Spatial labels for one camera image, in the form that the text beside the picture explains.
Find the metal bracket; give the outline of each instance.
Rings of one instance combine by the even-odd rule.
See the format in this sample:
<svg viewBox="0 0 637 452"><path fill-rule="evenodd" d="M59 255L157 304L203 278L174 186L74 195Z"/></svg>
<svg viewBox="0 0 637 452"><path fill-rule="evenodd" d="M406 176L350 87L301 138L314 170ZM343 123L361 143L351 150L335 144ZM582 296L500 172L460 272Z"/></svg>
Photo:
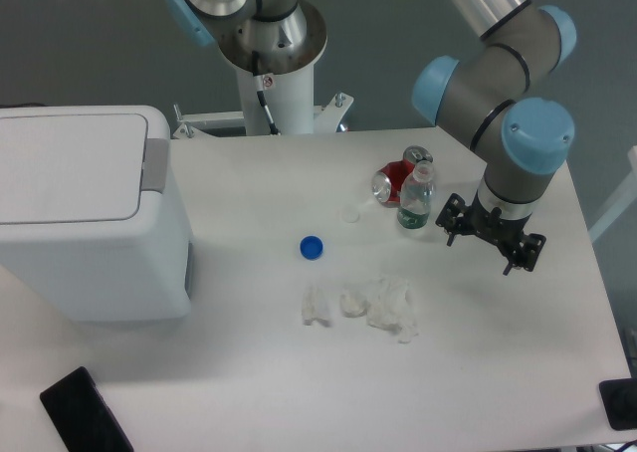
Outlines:
<svg viewBox="0 0 637 452"><path fill-rule="evenodd" d="M344 93L336 94L325 107L315 106L315 133L345 131L342 120L354 102L354 97ZM214 130L221 128L239 128L245 125L243 112L195 113L182 115L179 104L174 106L179 126L174 137L186 135L192 138L195 130Z"/></svg>

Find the white table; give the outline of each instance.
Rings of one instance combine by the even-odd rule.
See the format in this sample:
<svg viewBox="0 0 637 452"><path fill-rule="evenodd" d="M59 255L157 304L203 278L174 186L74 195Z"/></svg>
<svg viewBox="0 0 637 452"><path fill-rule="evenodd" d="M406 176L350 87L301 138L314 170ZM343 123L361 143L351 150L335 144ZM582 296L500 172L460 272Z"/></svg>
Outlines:
<svg viewBox="0 0 637 452"><path fill-rule="evenodd" d="M409 144L434 155L432 220L410 235L370 198ZM180 321L78 325L0 274L0 449L63 451L40 391L79 365L139 451L486 451L625 442L597 384L627 377L604 287L563 167L528 225L533 273L433 224L484 165L438 129L172 143L195 238L193 311ZM339 218L356 204L360 220ZM298 249L322 237L315 262ZM420 336L398 344L337 309L378 273L412 284ZM309 284L333 326L306 327Z"/></svg>

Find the plastic water bottle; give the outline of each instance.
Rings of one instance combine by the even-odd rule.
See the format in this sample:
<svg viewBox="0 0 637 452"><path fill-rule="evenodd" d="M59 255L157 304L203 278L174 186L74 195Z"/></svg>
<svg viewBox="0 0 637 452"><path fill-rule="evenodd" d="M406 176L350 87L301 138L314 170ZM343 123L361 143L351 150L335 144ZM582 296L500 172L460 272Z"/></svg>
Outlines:
<svg viewBox="0 0 637 452"><path fill-rule="evenodd" d="M434 193L434 165L428 160L419 161L400 189L398 223L410 230L425 226Z"/></svg>

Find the gray floor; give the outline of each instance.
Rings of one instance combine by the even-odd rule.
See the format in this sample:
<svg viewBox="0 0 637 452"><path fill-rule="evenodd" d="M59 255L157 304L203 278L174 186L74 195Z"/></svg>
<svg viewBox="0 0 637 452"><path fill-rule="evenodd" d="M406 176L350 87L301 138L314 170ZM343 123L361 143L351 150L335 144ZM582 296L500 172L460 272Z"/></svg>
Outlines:
<svg viewBox="0 0 637 452"><path fill-rule="evenodd" d="M410 105L432 59L467 59L481 45L449 0L309 0L329 41L317 65L316 100L356 98L352 129L427 125ZM534 0L573 17L578 46L531 94L565 105L578 139L569 165L586 220L629 171L637 144L637 11L634 0ZM0 0L0 104L145 104L173 121L239 109L233 72L215 49L191 45L163 0ZM637 205L595 251L620 327L637 327Z"/></svg>

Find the green bottle label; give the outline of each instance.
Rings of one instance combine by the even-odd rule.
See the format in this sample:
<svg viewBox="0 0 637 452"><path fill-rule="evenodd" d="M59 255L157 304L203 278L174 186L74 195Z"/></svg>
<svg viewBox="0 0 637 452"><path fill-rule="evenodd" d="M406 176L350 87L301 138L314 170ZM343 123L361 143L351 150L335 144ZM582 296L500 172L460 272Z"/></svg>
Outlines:
<svg viewBox="0 0 637 452"><path fill-rule="evenodd" d="M424 215L417 215L403 208L400 208L398 210L398 223L410 230L422 228L423 226L425 226L428 219L429 213L425 213Z"/></svg>

